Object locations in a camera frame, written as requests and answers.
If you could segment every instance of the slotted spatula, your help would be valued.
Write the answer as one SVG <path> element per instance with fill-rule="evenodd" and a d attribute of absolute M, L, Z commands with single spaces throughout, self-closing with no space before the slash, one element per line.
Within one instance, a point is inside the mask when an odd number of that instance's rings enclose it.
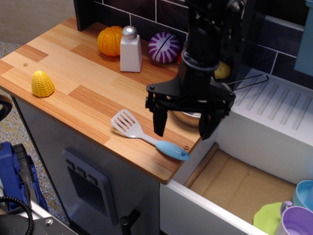
<path fill-rule="evenodd" d="M 142 139 L 152 145 L 155 145 L 159 151 L 169 157 L 183 161 L 190 159 L 189 154 L 177 145 L 166 141 L 158 141 L 157 139 L 145 134 L 140 123 L 128 110 L 124 109 L 119 111 L 112 118 L 111 124 L 123 135 L 129 138 Z"/>

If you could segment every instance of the gray wall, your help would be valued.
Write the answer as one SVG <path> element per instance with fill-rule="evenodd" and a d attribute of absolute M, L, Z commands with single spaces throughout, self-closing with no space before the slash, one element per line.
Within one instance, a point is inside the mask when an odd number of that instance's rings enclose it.
<path fill-rule="evenodd" d="M 25 44 L 74 14 L 73 0 L 2 0 L 0 41 Z"/>

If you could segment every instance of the cup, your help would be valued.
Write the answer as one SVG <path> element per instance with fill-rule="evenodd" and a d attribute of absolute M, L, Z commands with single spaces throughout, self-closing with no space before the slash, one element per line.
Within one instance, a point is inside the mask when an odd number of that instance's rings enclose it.
<path fill-rule="evenodd" d="M 301 181 L 293 195 L 293 205 L 313 211 L 313 180 Z"/>
<path fill-rule="evenodd" d="M 277 226 L 276 235 L 312 235 L 313 211 L 300 206 L 292 206 L 291 201 L 282 203 L 282 218 Z"/>

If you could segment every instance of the black robotic arm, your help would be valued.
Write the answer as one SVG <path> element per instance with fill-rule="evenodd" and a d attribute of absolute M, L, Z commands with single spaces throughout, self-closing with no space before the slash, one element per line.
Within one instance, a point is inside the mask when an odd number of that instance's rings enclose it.
<path fill-rule="evenodd" d="M 243 0 L 186 0 L 189 38 L 185 43 L 179 71 L 168 82 L 147 86 L 146 108 L 153 112 L 154 131 L 163 136 L 167 111 L 201 113 L 202 139 L 211 136 L 229 115 L 235 94 L 227 78 L 215 78 L 220 61 L 232 66 L 233 56 L 244 41 L 241 20 Z"/>

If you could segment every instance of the salt shaker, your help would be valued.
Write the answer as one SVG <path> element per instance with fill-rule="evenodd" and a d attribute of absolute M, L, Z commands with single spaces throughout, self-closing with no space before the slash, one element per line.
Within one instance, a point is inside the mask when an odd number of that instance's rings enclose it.
<path fill-rule="evenodd" d="M 140 37 L 134 26 L 122 30 L 120 68 L 122 72 L 140 72 L 142 64 Z"/>

